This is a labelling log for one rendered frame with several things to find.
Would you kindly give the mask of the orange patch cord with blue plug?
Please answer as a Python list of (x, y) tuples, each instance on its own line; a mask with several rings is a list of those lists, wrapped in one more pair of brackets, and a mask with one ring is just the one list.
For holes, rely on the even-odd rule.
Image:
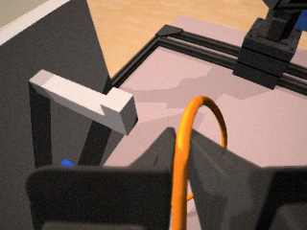
[(172, 203), (172, 230), (186, 230), (187, 226), (187, 201), (193, 198), (192, 194), (187, 195), (190, 135), (195, 116), (202, 105), (207, 106), (214, 113), (221, 129), (222, 146), (227, 148), (227, 131), (221, 110), (210, 98), (206, 96), (197, 96), (197, 98), (193, 99), (184, 110), (177, 131)]

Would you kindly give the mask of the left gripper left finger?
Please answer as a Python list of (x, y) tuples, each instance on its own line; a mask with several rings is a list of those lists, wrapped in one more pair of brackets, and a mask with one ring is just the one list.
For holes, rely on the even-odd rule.
[(29, 174), (27, 196), (47, 221), (170, 230), (177, 135), (166, 127), (127, 167), (47, 165)]

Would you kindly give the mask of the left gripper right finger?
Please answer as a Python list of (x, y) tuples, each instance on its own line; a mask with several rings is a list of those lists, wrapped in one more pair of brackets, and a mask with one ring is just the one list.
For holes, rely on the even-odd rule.
[(281, 206), (307, 203), (307, 166), (261, 168), (192, 128), (188, 180), (201, 230), (270, 230)]

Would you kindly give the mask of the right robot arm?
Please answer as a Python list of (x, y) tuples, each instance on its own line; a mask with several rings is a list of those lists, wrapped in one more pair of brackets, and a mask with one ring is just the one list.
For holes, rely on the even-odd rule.
[(269, 7), (269, 11), (256, 36), (288, 45), (294, 32), (293, 28), (296, 21), (302, 10), (307, 10), (307, 0), (262, 1)]

